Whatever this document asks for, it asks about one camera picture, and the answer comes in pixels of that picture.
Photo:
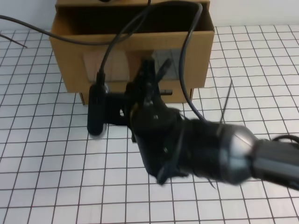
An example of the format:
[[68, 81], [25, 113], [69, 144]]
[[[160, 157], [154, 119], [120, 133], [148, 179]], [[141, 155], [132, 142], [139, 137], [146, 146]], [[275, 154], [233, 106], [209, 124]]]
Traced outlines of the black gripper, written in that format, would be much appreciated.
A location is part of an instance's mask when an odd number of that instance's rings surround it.
[[105, 122], [131, 130], [144, 167], [158, 184], [187, 176], [178, 166], [182, 143], [177, 128], [182, 118], [179, 110], [166, 106], [158, 87], [170, 66], [167, 58], [156, 72], [154, 59], [143, 60], [135, 81], [127, 84], [124, 93], [105, 95]]

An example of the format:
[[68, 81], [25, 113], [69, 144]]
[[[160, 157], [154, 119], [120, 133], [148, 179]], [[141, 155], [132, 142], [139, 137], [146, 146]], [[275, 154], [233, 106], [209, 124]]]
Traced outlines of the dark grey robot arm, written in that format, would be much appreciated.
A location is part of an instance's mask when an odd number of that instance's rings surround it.
[[283, 135], [260, 140], [244, 126], [182, 118], [160, 96], [159, 70], [142, 62], [124, 93], [108, 93], [106, 122], [127, 126], [148, 174], [163, 185], [190, 174], [233, 185], [256, 178], [292, 189], [299, 187], [299, 139]]

